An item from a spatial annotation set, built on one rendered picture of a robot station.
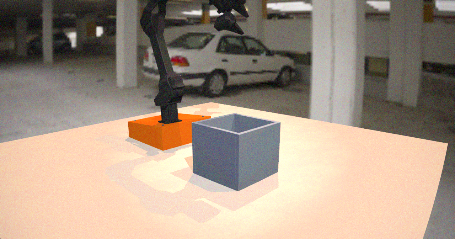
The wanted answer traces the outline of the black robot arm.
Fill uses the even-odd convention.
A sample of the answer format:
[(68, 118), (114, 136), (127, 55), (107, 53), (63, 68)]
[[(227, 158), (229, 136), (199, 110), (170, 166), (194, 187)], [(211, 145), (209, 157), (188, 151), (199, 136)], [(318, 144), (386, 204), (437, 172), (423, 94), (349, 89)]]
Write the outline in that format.
[[(159, 92), (154, 99), (155, 105), (160, 106), (161, 120), (159, 123), (177, 123), (178, 119), (177, 103), (182, 101), (184, 94), (184, 83), (181, 75), (174, 73), (166, 43), (164, 40), (166, 2), (168, 0), (150, 0), (143, 10), (140, 19), (141, 27), (150, 38), (151, 46), (154, 51), (160, 80), (158, 84)], [(223, 0), (227, 9), (232, 5), (243, 5), (246, 0)], [(158, 13), (151, 11), (158, 4)]]

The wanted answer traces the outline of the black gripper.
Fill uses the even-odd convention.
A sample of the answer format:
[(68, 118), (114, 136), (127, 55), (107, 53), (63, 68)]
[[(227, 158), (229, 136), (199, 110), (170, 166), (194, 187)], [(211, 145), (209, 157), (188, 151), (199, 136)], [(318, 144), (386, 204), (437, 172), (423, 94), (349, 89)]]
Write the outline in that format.
[(214, 5), (218, 11), (217, 13), (223, 13), (223, 15), (217, 17), (214, 28), (217, 31), (227, 30), (243, 35), (244, 32), (240, 26), (236, 23), (236, 17), (231, 13), (232, 9), (242, 14), (244, 17), (249, 17), (244, 5), (232, 5), (232, 8), (227, 9), (223, 0), (209, 0), (210, 5)]

